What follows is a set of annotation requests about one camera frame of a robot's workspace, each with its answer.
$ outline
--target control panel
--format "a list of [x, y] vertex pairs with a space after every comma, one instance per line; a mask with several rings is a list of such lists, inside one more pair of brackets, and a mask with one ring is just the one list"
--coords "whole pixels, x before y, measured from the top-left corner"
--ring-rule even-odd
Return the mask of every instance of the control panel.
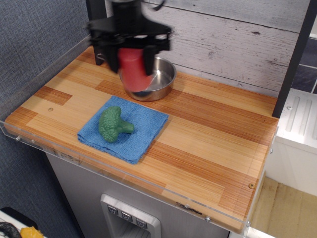
[[160, 221], [156, 217], [106, 194], [101, 196], [101, 205], [112, 238], [121, 236], [124, 221], [148, 231], [151, 238], [161, 238]]

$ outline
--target black pole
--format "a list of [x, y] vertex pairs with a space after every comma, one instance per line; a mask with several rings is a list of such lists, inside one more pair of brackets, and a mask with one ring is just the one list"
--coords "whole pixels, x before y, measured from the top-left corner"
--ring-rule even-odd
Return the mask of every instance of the black pole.
[[[90, 21], [107, 17], [105, 0], [86, 0], [86, 6]], [[104, 61], [96, 57], [101, 51], [94, 47], [94, 53], [96, 65], [101, 65]]]
[[291, 61], [288, 65], [288, 69], [286, 71], [286, 75], [281, 87], [281, 90], [278, 94], [277, 102], [275, 104], [275, 108], [272, 116], [276, 118], [280, 118], [288, 93], [291, 89], [298, 65], [301, 61], [304, 49], [306, 47], [309, 35], [311, 33], [312, 27], [314, 25], [317, 14], [317, 0], [311, 0], [304, 18], [304, 22], [299, 33], [295, 49], [291, 58]]

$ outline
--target toy broccoli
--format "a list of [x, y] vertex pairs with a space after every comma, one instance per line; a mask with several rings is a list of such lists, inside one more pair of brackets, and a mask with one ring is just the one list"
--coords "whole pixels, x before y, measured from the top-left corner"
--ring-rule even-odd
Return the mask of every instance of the toy broccoli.
[[115, 142], [119, 133], [132, 133], [134, 125], [121, 119], [121, 108], [109, 107], [103, 111], [99, 119], [99, 133], [108, 142]]

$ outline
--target whitewashed wood planks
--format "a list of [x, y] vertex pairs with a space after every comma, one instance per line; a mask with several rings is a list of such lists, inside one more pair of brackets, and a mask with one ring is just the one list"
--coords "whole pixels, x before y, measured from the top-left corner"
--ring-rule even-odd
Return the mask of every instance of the whitewashed wood planks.
[[[162, 0], [147, 0], [159, 4]], [[167, 0], [165, 6], [299, 33], [309, 0]]]
[[223, 83], [250, 85], [271, 96], [279, 92], [297, 33], [171, 7], [158, 12], [145, 7], [144, 12], [173, 27], [172, 50], [162, 52], [163, 58], [183, 69], [222, 77], [218, 81]]

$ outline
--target blue towel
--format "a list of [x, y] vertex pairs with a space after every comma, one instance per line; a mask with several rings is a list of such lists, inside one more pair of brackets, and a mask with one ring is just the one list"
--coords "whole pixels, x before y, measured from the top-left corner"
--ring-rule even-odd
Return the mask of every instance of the blue towel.
[[[121, 118], [134, 124], [132, 134], [121, 133], [118, 140], [109, 143], [99, 133], [99, 118], [111, 106], [121, 108]], [[131, 164], [136, 164], [168, 119], [168, 115], [112, 96], [78, 132], [78, 140], [107, 152]]]

